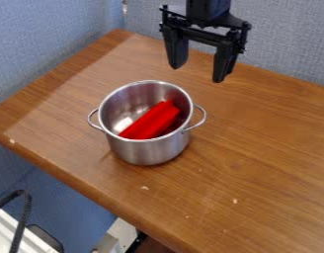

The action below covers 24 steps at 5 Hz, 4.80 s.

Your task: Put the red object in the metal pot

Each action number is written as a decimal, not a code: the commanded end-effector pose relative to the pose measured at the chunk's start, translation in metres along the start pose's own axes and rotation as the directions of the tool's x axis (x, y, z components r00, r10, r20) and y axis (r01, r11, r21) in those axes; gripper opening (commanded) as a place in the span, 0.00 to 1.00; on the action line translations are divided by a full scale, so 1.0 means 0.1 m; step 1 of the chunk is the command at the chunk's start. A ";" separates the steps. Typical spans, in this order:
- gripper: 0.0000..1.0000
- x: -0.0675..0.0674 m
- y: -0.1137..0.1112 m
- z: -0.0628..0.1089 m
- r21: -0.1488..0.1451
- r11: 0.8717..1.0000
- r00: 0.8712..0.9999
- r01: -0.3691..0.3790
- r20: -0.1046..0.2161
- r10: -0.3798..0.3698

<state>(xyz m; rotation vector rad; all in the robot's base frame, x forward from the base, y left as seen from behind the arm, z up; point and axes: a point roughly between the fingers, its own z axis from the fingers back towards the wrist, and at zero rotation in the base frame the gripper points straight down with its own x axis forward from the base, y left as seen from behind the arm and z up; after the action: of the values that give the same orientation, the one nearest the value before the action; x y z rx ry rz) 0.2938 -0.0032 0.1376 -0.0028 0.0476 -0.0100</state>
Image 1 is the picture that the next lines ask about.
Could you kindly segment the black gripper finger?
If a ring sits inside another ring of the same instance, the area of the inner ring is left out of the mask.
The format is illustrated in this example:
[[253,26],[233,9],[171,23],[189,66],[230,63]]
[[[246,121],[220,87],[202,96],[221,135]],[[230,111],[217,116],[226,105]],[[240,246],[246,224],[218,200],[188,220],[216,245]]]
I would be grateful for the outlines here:
[[167,64],[171,69],[180,68],[188,59],[188,38],[182,31],[167,26],[161,27]]
[[237,60],[237,52],[230,46],[220,45],[216,48],[213,56],[213,75],[212,80],[216,83],[224,81],[225,76],[233,71]]

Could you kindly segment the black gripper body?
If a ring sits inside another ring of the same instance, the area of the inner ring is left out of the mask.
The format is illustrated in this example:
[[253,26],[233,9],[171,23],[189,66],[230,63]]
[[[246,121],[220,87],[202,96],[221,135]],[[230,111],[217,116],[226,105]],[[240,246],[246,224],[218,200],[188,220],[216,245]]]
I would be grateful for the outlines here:
[[249,22],[230,14],[230,0],[185,0],[185,5],[162,4],[161,27],[182,31],[188,41],[218,47],[226,45],[237,53],[245,51]]

